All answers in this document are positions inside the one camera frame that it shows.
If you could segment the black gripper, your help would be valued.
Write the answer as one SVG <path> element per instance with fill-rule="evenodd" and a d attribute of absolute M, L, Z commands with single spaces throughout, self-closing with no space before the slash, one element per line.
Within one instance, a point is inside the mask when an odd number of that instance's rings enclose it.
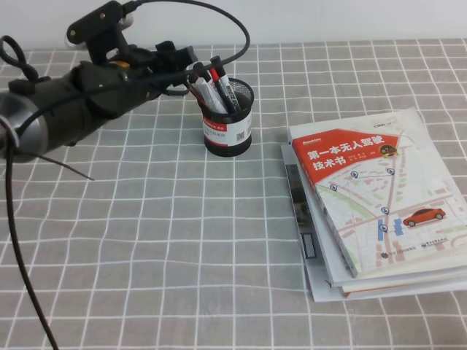
<path fill-rule="evenodd" d="M 74 110 L 85 120 L 113 120 L 161 94 L 190 92 L 188 74 L 170 73 L 197 62 L 192 46 L 177 49 L 172 41 L 164 41 L 149 50 L 134 44 L 93 44 L 88 52 L 90 61 L 74 70 L 74 87 L 82 94 Z"/>

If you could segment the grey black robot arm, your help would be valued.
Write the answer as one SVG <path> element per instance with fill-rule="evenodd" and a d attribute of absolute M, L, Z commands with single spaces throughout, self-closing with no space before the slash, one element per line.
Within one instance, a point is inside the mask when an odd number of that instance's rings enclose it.
<path fill-rule="evenodd" d="M 154 51 L 132 45 L 129 54 L 116 55 L 102 64 L 80 61 L 59 78 L 39 76 L 26 62 L 19 44 L 3 36 L 8 44 L 1 58 L 19 68 L 24 78 L 8 84 L 1 94 L 1 156 L 9 143 L 17 159 L 28 162 L 62 146 L 73 146 L 110 120 L 166 93 L 169 86 L 181 85 L 186 68 L 197 57 L 191 46 L 177 49 L 172 42 L 157 45 Z"/>

